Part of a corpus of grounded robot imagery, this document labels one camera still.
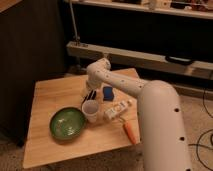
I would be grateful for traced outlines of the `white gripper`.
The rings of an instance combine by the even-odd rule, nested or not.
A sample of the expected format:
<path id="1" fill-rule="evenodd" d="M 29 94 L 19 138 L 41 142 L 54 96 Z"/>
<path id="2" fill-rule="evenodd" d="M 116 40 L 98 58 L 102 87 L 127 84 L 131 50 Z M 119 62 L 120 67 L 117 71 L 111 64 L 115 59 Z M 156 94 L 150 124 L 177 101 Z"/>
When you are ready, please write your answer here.
<path id="1" fill-rule="evenodd" d="M 96 98 L 96 90 L 91 87 L 89 82 L 86 82 L 86 86 L 82 90 L 82 97 L 84 98 L 83 102 L 87 100 L 94 100 Z"/>

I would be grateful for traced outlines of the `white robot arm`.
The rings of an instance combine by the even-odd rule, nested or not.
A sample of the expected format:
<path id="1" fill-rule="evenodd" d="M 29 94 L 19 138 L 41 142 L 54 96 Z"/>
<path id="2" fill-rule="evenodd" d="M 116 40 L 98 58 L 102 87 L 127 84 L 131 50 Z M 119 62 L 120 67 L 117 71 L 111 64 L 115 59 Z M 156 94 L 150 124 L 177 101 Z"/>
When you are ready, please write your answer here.
<path id="1" fill-rule="evenodd" d="M 164 81 L 145 81 L 110 70 L 108 59 L 87 66 L 87 91 L 103 83 L 137 100 L 144 171 L 193 171 L 180 98 Z"/>

